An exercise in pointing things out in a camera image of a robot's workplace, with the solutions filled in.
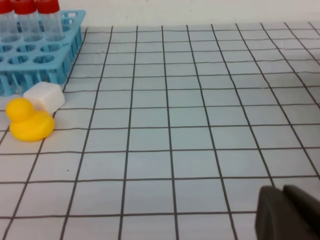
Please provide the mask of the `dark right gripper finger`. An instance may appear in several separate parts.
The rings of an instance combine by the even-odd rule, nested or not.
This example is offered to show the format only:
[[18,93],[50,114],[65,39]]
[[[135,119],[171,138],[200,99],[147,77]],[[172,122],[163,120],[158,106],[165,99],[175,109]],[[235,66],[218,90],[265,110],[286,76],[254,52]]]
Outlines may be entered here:
[[294,185],[263,186],[255,218],[258,240],[318,240],[320,201]]

